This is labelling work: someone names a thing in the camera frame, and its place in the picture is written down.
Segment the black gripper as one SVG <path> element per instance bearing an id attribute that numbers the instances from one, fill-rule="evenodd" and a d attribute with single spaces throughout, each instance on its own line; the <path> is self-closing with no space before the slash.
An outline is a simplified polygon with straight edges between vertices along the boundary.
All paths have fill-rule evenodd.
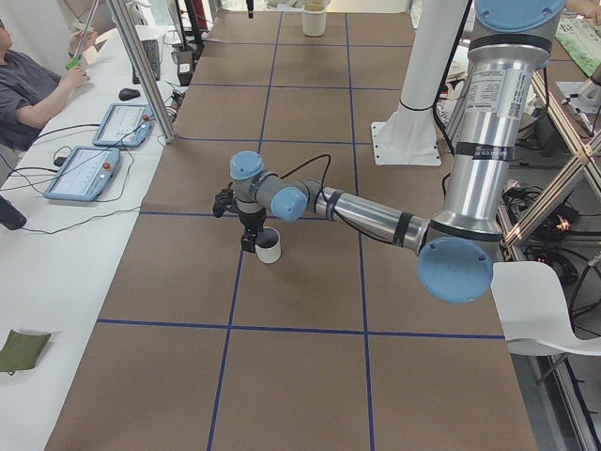
<path id="1" fill-rule="evenodd" d="M 239 220 L 244 227 L 243 235 L 240 237 L 241 249 L 244 252 L 254 253 L 254 237 L 264 229 L 266 221 L 266 210 L 261 209 L 255 212 L 239 212 Z"/>

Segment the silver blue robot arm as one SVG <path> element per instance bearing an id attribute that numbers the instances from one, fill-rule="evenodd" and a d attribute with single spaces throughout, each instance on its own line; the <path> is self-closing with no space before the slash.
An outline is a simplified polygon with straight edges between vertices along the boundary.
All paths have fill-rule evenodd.
<path id="1" fill-rule="evenodd" d="M 428 1 L 410 56 L 397 111 L 373 124 L 375 158 L 399 167 L 395 194 L 409 210 L 328 187 L 322 180 L 288 181 L 268 171 L 253 151 L 236 154 L 230 184 L 213 211 L 244 224 L 242 248 L 253 252 L 268 215 L 293 222 L 305 212 L 341 221 L 376 241 L 417 257 L 424 288 L 449 303 L 485 295 L 501 241 L 496 212 L 515 154 L 532 77 L 551 54 L 561 1 Z M 455 108 L 458 140 L 447 191 L 436 201 L 441 173 L 432 113 L 446 60 L 469 11 L 475 24 L 469 74 Z"/>

